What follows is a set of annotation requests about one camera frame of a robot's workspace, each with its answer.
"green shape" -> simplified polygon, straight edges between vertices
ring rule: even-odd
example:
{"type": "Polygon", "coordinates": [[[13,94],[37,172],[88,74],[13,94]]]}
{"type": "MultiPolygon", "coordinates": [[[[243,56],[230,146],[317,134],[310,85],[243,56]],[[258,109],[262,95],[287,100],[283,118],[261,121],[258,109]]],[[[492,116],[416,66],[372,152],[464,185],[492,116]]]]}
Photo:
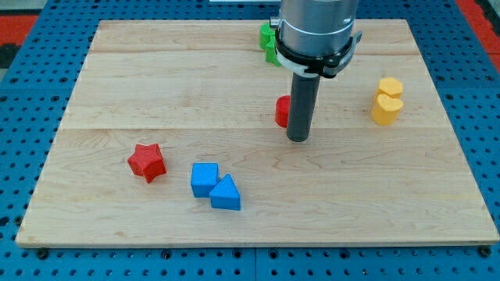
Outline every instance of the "green shape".
{"type": "Polygon", "coordinates": [[[270,37],[269,43],[266,44],[266,62],[273,63],[275,66],[280,67],[281,64],[278,62],[278,57],[276,56],[276,51],[274,50],[274,42],[276,39],[270,37]]]}
{"type": "Polygon", "coordinates": [[[270,38],[274,37],[274,30],[271,29],[269,23],[264,23],[260,27],[260,48],[262,50],[266,49],[266,45],[269,44],[270,38]]]}

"black rod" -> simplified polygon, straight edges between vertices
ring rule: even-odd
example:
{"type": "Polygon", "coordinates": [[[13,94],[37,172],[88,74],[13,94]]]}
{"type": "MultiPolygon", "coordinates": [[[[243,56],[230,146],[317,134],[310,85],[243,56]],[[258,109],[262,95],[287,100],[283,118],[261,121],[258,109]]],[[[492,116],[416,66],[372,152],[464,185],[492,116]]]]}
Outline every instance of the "black rod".
{"type": "Polygon", "coordinates": [[[294,73],[287,125],[290,141],[305,141],[309,137],[319,85],[320,76],[305,78],[294,73]]]}

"blue cube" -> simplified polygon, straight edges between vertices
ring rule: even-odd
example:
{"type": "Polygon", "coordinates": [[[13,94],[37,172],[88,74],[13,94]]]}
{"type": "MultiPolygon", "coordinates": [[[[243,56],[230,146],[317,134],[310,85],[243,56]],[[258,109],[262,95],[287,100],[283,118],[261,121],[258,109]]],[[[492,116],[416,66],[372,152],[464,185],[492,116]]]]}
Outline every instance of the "blue cube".
{"type": "Polygon", "coordinates": [[[210,192],[212,208],[240,211],[240,193],[230,174],[224,178],[210,192]]]}
{"type": "Polygon", "coordinates": [[[191,188],[195,197],[208,197],[219,182],[217,163],[195,163],[191,172],[191,188]]]}

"blue pegboard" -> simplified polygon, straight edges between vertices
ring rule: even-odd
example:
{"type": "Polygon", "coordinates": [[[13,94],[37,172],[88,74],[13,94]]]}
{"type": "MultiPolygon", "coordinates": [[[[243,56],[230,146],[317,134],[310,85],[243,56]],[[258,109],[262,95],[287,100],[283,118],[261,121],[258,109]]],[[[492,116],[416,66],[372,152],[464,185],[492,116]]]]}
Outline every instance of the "blue pegboard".
{"type": "MultiPolygon", "coordinates": [[[[99,20],[268,19],[276,3],[49,0],[0,84],[0,279],[499,279],[500,247],[60,250],[16,246],[99,20]]],[[[361,0],[359,18],[407,19],[500,227],[500,78],[452,0],[361,0]]]]}

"yellow hexagon block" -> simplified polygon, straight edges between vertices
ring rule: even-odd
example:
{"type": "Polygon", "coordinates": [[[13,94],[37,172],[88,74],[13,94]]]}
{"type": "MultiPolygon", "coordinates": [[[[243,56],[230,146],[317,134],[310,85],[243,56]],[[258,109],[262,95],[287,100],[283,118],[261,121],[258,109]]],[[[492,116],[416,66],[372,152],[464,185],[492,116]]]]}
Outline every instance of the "yellow hexagon block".
{"type": "Polygon", "coordinates": [[[375,123],[386,126],[396,122],[401,109],[405,104],[399,98],[391,98],[386,94],[379,94],[372,107],[372,118],[375,123]]]}
{"type": "Polygon", "coordinates": [[[379,94],[386,94],[391,98],[400,98],[403,94],[403,83],[394,77],[382,78],[378,84],[373,101],[375,101],[379,94]]]}

